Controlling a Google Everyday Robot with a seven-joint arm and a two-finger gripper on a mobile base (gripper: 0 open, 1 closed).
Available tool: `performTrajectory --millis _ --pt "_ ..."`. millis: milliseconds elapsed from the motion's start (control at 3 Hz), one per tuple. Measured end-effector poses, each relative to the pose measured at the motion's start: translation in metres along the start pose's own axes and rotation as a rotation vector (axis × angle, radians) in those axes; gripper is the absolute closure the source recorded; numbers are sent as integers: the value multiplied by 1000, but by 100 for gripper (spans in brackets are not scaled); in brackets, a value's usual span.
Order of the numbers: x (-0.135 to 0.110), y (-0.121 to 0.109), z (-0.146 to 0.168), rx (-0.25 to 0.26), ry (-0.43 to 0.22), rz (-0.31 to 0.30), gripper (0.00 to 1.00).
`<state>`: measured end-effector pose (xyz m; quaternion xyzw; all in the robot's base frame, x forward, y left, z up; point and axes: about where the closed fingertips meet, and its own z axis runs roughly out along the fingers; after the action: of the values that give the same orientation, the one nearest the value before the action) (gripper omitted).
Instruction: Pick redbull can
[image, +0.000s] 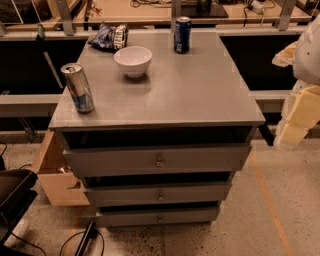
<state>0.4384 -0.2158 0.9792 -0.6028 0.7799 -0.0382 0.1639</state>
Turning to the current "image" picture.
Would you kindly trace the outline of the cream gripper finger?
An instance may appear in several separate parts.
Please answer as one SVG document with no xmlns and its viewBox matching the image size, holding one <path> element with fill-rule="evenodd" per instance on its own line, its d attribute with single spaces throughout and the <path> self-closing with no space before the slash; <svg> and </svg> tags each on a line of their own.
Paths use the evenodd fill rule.
<svg viewBox="0 0 320 256">
<path fill-rule="evenodd" d="M 319 121 L 320 86 L 298 80 L 283 103 L 275 145 L 298 145 Z"/>
<path fill-rule="evenodd" d="M 280 67 L 286 67 L 292 65 L 294 62 L 294 55 L 296 50 L 297 42 L 293 42 L 277 53 L 272 59 L 274 65 Z"/>
</svg>

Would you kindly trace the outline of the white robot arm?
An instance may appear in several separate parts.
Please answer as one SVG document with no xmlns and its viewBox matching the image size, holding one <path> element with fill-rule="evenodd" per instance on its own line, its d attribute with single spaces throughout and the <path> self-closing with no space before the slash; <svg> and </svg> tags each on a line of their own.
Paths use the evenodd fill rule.
<svg viewBox="0 0 320 256">
<path fill-rule="evenodd" d="M 320 121 L 320 16 L 299 39 L 272 59 L 274 65 L 291 65 L 297 79 L 285 99 L 277 129 L 278 147 L 298 145 Z"/>
</svg>

